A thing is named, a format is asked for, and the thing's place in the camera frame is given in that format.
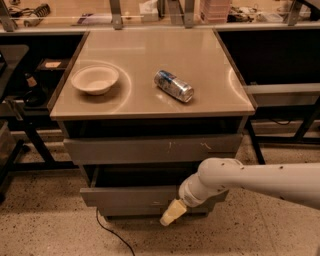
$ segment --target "drawer front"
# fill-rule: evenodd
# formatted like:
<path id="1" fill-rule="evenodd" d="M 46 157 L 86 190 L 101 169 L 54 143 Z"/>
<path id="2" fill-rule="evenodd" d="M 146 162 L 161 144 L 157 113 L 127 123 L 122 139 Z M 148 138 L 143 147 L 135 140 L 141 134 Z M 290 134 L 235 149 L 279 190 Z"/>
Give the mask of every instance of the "drawer front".
<path id="1" fill-rule="evenodd" d="M 162 215 L 170 202 L 177 198 L 178 187 L 120 187 L 82 188 L 81 196 L 89 207 L 97 207 L 102 216 Z M 208 214 L 226 193 L 207 200 L 203 205 L 189 208 L 188 213 Z"/>
<path id="2" fill-rule="evenodd" d="M 234 157 L 241 134 L 172 138 L 65 139 L 72 161 L 78 165 L 191 162 L 209 157 Z"/>

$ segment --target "open drawer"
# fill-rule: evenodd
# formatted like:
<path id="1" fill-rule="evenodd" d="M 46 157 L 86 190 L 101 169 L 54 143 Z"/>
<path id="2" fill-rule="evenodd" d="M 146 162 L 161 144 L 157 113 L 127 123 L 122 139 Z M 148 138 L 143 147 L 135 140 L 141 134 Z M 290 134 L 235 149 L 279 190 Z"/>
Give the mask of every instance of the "open drawer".
<path id="1" fill-rule="evenodd" d="M 168 167 L 166 173 L 160 172 L 164 165 L 156 166 L 128 166 L 127 169 L 124 166 L 99 166 L 91 188 L 82 188 L 81 196 L 87 206 L 97 207 L 103 216 L 161 215 L 178 197 L 178 185 L 191 174 L 192 164 L 176 165 L 176 169 Z M 189 213 L 208 214 L 216 202 L 224 201 L 225 196 L 214 197 L 189 209 Z"/>

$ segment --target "cabinet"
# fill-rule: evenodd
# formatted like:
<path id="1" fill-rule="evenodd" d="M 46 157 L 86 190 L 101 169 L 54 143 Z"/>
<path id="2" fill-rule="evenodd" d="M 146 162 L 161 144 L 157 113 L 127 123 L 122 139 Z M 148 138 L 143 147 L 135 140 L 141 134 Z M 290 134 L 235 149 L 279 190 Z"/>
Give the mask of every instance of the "cabinet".
<path id="1" fill-rule="evenodd" d="M 72 75 L 97 64 L 120 71 L 116 88 L 76 91 Z M 188 81 L 194 98 L 184 104 L 157 88 L 159 69 Z M 88 182 L 86 204 L 127 216 L 163 213 L 202 160 L 234 157 L 253 113 L 211 29 L 159 28 L 90 31 L 50 116 Z M 224 196 L 192 213 L 208 213 Z"/>

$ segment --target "wire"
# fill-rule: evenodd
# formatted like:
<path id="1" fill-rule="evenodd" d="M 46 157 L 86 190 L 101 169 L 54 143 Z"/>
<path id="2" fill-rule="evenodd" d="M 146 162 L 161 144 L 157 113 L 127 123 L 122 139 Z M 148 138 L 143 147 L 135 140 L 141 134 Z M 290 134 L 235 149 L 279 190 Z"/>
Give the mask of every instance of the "wire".
<path id="1" fill-rule="evenodd" d="M 125 241 L 121 236 L 119 236 L 116 232 L 114 232 L 114 231 L 111 230 L 111 229 L 108 229 L 108 228 L 104 227 L 104 226 L 101 224 L 101 222 L 100 222 L 100 220 L 99 220 L 99 217 L 98 217 L 98 208 L 97 208 L 97 210 L 96 210 L 96 217 L 97 217 L 97 222 L 99 223 L 100 227 L 102 227 L 103 229 L 107 230 L 108 232 L 110 232 L 110 233 L 112 233 L 113 235 L 115 235 L 116 237 L 118 237 L 126 246 L 129 247 L 132 255 L 135 256 L 134 251 L 133 251 L 132 247 L 130 246 L 130 244 L 128 244 L 128 242 L 126 242 L 126 241 Z"/>

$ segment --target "can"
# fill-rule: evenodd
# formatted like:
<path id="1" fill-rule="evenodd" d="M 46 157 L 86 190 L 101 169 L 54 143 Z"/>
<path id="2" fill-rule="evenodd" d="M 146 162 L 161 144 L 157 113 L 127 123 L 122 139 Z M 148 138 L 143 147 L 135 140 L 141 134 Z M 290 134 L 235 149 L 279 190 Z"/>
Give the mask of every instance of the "can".
<path id="1" fill-rule="evenodd" d="M 194 89 L 189 84 L 164 70 L 157 72 L 154 82 L 163 91 L 182 102 L 190 101 L 194 94 Z"/>

